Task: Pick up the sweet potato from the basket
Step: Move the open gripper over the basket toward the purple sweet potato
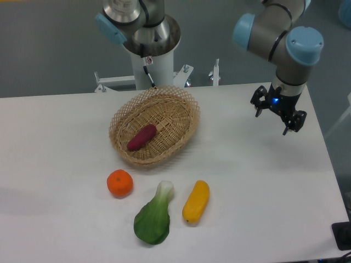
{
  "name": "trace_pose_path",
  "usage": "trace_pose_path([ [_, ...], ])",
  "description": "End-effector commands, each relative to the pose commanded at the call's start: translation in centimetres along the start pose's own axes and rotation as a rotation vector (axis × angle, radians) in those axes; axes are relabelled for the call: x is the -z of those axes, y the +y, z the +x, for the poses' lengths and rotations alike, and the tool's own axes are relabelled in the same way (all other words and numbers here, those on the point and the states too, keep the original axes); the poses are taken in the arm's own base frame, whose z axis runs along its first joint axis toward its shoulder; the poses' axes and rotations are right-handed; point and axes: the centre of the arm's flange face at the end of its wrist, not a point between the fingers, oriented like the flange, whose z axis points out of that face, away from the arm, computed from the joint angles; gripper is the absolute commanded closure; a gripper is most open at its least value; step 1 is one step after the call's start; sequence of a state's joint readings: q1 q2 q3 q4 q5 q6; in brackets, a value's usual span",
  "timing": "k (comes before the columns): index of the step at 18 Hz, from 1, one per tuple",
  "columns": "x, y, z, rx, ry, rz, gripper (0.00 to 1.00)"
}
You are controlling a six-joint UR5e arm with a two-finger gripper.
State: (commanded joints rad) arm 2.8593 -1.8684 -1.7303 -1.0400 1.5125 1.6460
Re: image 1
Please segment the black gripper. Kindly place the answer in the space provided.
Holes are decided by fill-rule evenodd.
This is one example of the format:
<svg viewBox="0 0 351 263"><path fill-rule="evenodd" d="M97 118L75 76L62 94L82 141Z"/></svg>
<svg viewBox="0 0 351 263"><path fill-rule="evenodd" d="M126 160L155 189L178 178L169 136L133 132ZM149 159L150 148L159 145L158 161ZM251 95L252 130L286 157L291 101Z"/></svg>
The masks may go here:
<svg viewBox="0 0 351 263"><path fill-rule="evenodd" d="M303 127L307 113L305 111L296 111L296 103L301 94L294 96L282 95L282 88L274 88L270 85L269 90L261 85L259 86L250 100L250 103L256 109L255 117L259 117L263 110L269 109L282 118L285 124L283 135L288 132L299 132Z"/></svg>

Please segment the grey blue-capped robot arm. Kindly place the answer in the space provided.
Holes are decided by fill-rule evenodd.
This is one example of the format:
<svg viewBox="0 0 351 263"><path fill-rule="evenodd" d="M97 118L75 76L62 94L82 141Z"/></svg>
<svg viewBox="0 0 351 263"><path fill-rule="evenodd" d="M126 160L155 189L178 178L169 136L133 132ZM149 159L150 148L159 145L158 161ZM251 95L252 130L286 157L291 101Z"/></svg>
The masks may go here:
<svg viewBox="0 0 351 263"><path fill-rule="evenodd" d="M285 124L285 131L299 131L307 116L296 109L312 68L324 47L319 31L294 27L309 1L264 1L259 15L244 14L233 30L233 41L246 51L276 66L269 89L259 87L251 98L256 113L269 109ZM136 88L161 85L184 87L192 68L173 71L173 53L180 42L178 23L165 13L164 1L104 1L95 17L100 32L123 46L132 59Z"/></svg>

